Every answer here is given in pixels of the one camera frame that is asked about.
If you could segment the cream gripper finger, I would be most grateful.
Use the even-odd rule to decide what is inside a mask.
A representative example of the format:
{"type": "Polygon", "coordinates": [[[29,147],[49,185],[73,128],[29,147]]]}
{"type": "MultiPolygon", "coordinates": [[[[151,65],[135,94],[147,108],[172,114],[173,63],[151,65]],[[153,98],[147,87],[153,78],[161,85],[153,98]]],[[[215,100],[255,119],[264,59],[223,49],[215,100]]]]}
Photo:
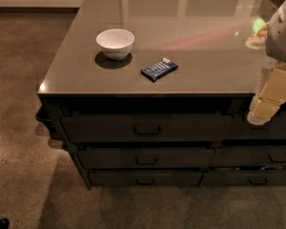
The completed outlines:
{"type": "Polygon", "coordinates": [[[264,49],[266,44],[268,27],[269,23],[263,25],[255,34],[253,34],[246,40],[245,46],[253,50],[264,49]]]}
{"type": "Polygon", "coordinates": [[[286,62],[277,62],[271,69],[262,68],[257,80],[247,120],[253,125],[264,125],[286,102],[286,62]]]}

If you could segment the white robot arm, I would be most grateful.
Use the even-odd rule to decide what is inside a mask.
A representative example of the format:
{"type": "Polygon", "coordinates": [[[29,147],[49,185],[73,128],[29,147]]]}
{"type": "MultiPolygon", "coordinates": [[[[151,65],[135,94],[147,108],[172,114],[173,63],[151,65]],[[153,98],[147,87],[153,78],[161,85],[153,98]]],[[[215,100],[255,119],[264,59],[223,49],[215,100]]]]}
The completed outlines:
{"type": "Polygon", "coordinates": [[[276,60],[271,69],[262,68],[257,81],[247,120],[253,125],[264,125],[286,102],[286,0],[271,19],[249,37],[245,46],[265,49],[276,60]]]}

